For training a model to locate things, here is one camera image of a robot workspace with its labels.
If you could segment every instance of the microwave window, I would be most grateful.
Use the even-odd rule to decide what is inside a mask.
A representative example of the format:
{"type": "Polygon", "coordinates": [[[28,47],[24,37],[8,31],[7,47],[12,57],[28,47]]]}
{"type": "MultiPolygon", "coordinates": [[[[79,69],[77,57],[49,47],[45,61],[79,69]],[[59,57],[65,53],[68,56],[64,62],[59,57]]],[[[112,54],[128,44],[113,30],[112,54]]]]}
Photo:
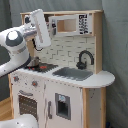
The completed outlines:
{"type": "Polygon", "coordinates": [[[74,32],[76,31],[76,19],[57,20],[58,32],[74,32]]]}

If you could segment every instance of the gray curtain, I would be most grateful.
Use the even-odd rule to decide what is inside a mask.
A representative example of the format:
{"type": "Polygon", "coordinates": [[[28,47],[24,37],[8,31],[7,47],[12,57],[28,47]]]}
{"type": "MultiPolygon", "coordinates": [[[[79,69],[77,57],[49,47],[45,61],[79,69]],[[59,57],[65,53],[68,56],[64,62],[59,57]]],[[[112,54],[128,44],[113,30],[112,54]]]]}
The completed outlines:
{"type": "MultiPolygon", "coordinates": [[[[11,27],[11,15],[8,0],[0,0],[0,32],[11,27]]],[[[9,55],[4,47],[0,46],[0,65],[9,61],[9,55]]],[[[0,78],[0,101],[9,97],[8,76],[0,78]]]]}
{"type": "Polygon", "coordinates": [[[107,121],[128,128],[128,1],[127,0],[10,0],[12,25],[21,25],[21,12],[104,10],[103,70],[116,81],[107,87],[107,121]]]}

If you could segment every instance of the faucet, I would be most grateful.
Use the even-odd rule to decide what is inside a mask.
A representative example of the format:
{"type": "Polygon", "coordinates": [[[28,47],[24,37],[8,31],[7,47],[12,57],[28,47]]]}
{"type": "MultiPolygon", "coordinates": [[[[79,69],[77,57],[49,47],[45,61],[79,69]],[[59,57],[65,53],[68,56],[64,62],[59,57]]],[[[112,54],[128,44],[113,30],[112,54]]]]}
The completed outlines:
{"type": "Polygon", "coordinates": [[[87,50],[84,50],[84,51],[82,51],[80,54],[79,54],[79,62],[77,63],[77,67],[78,67],[78,69],[86,69],[86,67],[87,67],[87,62],[85,61],[85,63],[83,63],[83,62],[81,62],[81,57],[82,57],[82,55],[83,54],[88,54],[89,56],[90,56],[90,59],[91,59],[91,65],[94,65],[94,58],[93,58],[93,55],[89,52],[89,51],[87,51],[87,50]]]}

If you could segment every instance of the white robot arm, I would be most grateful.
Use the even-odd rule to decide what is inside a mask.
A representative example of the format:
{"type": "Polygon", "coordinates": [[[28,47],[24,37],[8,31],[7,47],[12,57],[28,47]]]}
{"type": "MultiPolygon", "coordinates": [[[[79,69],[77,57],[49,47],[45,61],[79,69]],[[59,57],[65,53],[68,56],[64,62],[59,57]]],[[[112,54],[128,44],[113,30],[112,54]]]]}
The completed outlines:
{"type": "Polygon", "coordinates": [[[27,66],[31,57],[26,42],[36,39],[37,49],[51,45],[44,14],[41,9],[27,16],[25,25],[7,29],[0,33],[0,45],[8,50],[10,61],[0,66],[0,77],[27,66]]]}
{"type": "Polygon", "coordinates": [[[0,121],[0,128],[38,128],[38,123],[34,116],[24,114],[17,119],[0,121]]]}

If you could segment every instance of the oven door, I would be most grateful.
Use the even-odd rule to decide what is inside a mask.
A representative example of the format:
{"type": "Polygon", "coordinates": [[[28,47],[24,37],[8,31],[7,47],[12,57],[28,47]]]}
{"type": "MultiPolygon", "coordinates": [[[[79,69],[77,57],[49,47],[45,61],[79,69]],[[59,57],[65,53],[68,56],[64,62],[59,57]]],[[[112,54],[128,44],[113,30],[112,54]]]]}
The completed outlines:
{"type": "Polygon", "coordinates": [[[22,114],[33,115],[39,124],[44,126],[43,93],[22,86],[12,86],[14,118],[22,114]]]}

